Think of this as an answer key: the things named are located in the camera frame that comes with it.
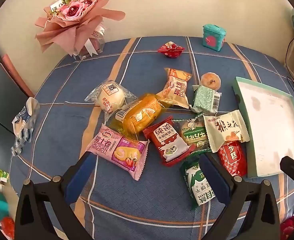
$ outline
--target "barcode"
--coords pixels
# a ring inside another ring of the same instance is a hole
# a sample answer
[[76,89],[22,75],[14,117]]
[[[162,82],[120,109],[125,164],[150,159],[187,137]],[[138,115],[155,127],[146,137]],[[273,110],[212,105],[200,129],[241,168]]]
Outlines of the barcode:
[[115,115],[116,120],[123,122],[125,115],[132,109],[134,106],[136,106],[141,101],[135,102],[134,104],[131,103],[129,106],[126,106],[124,109],[118,111]]
[[123,110],[118,111],[116,116],[118,116],[120,119],[123,119],[130,108],[132,108],[132,106],[127,106]]
[[218,111],[220,96],[214,96],[213,110]]

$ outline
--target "white wall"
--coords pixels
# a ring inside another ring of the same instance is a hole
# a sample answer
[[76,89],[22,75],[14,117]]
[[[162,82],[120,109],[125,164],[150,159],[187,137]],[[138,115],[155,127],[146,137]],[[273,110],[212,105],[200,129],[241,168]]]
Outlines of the white wall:
[[[7,0],[0,9],[0,52],[7,53],[33,92],[65,55],[58,46],[40,52],[34,22],[53,0]],[[105,20],[107,41],[154,36],[202,37],[212,23],[227,30],[226,40],[279,61],[293,37],[287,0],[110,0],[106,8],[126,13],[120,22]]]

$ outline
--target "small round bread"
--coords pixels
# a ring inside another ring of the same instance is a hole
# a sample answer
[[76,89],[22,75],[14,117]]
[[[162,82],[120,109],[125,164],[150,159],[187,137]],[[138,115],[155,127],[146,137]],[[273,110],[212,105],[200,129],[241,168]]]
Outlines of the small round bread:
[[117,87],[117,89],[118,91],[114,92],[111,95],[108,95],[104,90],[101,90],[98,97],[97,104],[100,105],[100,107],[108,113],[116,111],[124,104],[125,93],[120,87]]
[[220,88],[221,80],[216,73],[208,72],[201,76],[200,85],[217,91]]

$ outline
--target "small teal container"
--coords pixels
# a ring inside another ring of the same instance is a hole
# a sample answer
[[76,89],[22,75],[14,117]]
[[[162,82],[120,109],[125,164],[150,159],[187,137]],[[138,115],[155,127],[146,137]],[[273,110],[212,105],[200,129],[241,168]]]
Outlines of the small teal container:
[[226,30],[217,25],[204,25],[203,46],[220,51],[224,44]]

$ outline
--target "blue gripper pad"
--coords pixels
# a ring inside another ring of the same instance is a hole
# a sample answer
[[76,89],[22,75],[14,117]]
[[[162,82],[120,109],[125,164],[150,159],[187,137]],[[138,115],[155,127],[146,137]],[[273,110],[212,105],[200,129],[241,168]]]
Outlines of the blue gripper pad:
[[80,168],[76,171],[65,189],[65,201],[68,205],[75,203],[81,194],[89,176],[96,165],[97,155],[89,154]]
[[218,201],[228,205],[230,202],[230,187],[228,183],[205,154],[200,155],[199,165]]

